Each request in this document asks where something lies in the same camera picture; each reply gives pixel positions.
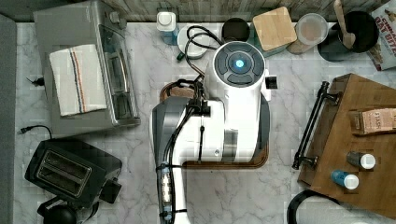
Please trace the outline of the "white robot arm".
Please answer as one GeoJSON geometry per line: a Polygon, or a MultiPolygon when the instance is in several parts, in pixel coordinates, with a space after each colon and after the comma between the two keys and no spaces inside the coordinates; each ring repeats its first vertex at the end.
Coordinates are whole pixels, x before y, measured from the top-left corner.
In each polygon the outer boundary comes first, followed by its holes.
{"type": "Polygon", "coordinates": [[[269,140],[268,70],[251,44],[220,46],[205,74],[189,83],[191,98],[171,96],[149,120],[161,224],[190,224],[183,164],[247,163],[269,140]]]}

